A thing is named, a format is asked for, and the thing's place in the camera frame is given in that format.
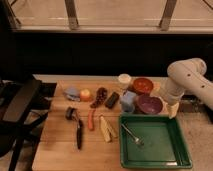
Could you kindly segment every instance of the red bowl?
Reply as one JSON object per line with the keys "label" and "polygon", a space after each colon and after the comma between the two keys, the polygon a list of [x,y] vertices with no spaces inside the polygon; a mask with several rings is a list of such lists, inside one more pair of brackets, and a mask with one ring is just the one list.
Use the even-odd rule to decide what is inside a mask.
{"label": "red bowl", "polygon": [[137,94],[150,94],[153,88],[153,82],[148,78],[137,78],[133,82],[133,89]]}

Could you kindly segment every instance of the metal spoon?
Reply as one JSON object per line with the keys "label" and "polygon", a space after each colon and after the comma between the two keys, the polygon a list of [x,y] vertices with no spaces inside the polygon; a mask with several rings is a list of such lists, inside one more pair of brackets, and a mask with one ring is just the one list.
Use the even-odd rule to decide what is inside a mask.
{"label": "metal spoon", "polygon": [[138,147],[142,147],[144,145],[143,141],[138,138],[137,136],[135,136],[124,124],[121,124],[121,126],[125,129],[125,131],[132,137],[132,139],[134,140],[134,143],[138,146]]}

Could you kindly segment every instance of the cup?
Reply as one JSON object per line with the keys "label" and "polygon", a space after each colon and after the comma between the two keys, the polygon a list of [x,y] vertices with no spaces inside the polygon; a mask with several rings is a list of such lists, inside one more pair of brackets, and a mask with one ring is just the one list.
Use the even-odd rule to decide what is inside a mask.
{"label": "cup", "polygon": [[122,90],[126,90],[129,87],[131,80],[132,78],[129,74],[120,74],[118,76],[119,87]]}

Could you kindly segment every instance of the green tray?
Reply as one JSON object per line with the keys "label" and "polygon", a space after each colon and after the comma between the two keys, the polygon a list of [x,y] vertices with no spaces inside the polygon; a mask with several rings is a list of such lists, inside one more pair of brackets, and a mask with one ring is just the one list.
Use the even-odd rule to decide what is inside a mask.
{"label": "green tray", "polygon": [[[120,158],[124,168],[192,168],[184,137],[175,118],[122,114],[119,123]],[[121,123],[143,140],[142,148],[121,128]]]}

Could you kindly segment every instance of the carrot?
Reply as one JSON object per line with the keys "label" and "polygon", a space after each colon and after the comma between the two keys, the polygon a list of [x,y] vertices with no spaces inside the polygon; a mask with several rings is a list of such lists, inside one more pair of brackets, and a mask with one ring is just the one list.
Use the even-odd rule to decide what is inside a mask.
{"label": "carrot", "polygon": [[90,110],[88,114],[88,129],[90,131],[94,130],[94,121],[93,121],[93,115],[95,113],[95,109]]}

